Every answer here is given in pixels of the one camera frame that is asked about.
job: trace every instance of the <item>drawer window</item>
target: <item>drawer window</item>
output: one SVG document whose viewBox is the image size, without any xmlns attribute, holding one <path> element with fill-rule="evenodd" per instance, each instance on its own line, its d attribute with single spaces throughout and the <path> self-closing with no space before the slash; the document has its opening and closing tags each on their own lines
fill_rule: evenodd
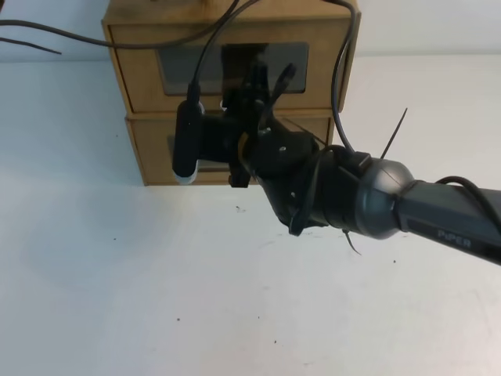
<svg viewBox="0 0 501 376">
<path fill-rule="evenodd" d="M 203 48 L 179 46 L 158 51 L 166 95 L 186 95 Z M 293 63 L 297 72 L 286 93 L 303 93 L 306 90 L 308 50 L 308 43 L 303 42 L 215 45 L 201 72 L 201 93 L 221 95 L 226 89 L 240 87 L 249 66 L 257 58 L 268 65 L 271 89 L 287 64 Z"/>
</svg>

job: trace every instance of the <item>white backdrop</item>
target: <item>white backdrop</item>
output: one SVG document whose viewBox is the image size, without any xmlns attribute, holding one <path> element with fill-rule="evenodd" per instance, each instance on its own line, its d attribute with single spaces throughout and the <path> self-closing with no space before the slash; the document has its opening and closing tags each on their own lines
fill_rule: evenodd
<svg viewBox="0 0 501 376">
<path fill-rule="evenodd" d="M 6 0 L 0 18 L 37 21 L 102 38 L 100 21 L 107 3 L 108 0 Z M 499 0 L 359 0 L 359 4 L 361 56 L 501 52 Z M 4 61 L 108 59 L 104 49 L 39 31 L 4 27 L 0 36 L 64 52 L 58 57 L 2 44 L 0 60 Z"/>
</svg>

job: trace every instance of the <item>wooden drawer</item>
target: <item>wooden drawer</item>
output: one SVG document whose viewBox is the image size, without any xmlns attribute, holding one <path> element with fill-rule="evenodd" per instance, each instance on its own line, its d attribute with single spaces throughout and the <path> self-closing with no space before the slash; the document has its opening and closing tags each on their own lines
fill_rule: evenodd
<svg viewBox="0 0 501 376">
<path fill-rule="evenodd" d="M 330 109 L 330 78 L 342 40 L 349 26 L 349 19 L 298 20 L 288 22 L 246 22 L 232 24 L 221 35 L 218 44 L 294 43 L 308 44 L 306 85 L 303 93 L 284 94 L 276 104 L 277 110 Z M 200 29 L 192 24 L 128 24 L 110 25 L 108 38 L 121 43 L 156 43 L 182 38 Z M 203 45 L 200 39 L 190 45 Z M 339 107 L 342 108 L 348 86 L 352 51 L 348 63 L 341 66 L 338 86 Z M 156 50 L 114 51 L 114 63 L 119 80 L 122 80 L 124 99 L 129 117 L 133 114 L 168 113 L 176 111 L 185 99 L 183 95 L 167 95 L 164 91 L 164 74 Z M 219 110 L 221 94 L 204 95 L 201 98 L 207 110 Z"/>
<path fill-rule="evenodd" d="M 284 118 L 282 123 L 292 131 L 301 131 L 298 124 L 327 143 L 331 142 L 329 118 Z M 175 185 L 172 172 L 172 145 L 175 120 L 129 120 L 129 133 L 145 185 Z M 201 164 L 195 184 L 228 184 L 227 166 Z"/>
</svg>

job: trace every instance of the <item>white table surface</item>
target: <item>white table surface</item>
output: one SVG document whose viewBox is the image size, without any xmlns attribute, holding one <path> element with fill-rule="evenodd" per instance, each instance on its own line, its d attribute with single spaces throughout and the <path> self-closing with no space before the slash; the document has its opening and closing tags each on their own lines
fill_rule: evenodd
<svg viewBox="0 0 501 376">
<path fill-rule="evenodd" d="M 501 56 L 360 58 L 344 126 L 501 189 Z M 142 187 L 110 63 L 0 64 L 0 375 L 498 375 L 501 267 Z"/>
</svg>

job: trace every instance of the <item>robotic arm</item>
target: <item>robotic arm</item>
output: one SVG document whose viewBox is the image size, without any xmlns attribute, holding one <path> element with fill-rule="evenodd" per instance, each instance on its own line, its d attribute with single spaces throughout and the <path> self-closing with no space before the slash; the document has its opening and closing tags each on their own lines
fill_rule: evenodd
<svg viewBox="0 0 501 376">
<path fill-rule="evenodd" d="M 315 226 L 376 239 L 404 231 L 501 265 L 501 191 L 453 177 L 426 183 L 397 161 L 342 146 L 320 150 L 313 135 L 273 116 L 293 76 L 287 67 L 270 93 L 267 67 L 256 62 L 240 89 L 225 94 L 221 117 L 188 98 L 178 110 L 172 166 L 180 181 L 194 180 L 199 159 L 228 163 L 229 184 L 247 187 L 254 178 L 295 236 Z"/>
</svg>

